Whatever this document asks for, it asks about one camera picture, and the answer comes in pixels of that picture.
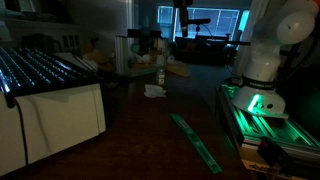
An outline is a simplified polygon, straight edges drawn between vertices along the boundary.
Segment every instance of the green led light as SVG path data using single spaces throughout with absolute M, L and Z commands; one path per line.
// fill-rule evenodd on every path
M 256 94 L 256 95 L 253 97 L 252 101 L 250 102 L 250 105 L 249 105 L 249 107 L 248 107 L 248 111 L 250 111 L 250 112 L 253 111 L 253 107 L 254 107 L 254 105 L 257 103 L 257 101 L 258 101 L 259 99 L 260 99 L 260 95 L 259 95 L 259 94 Z

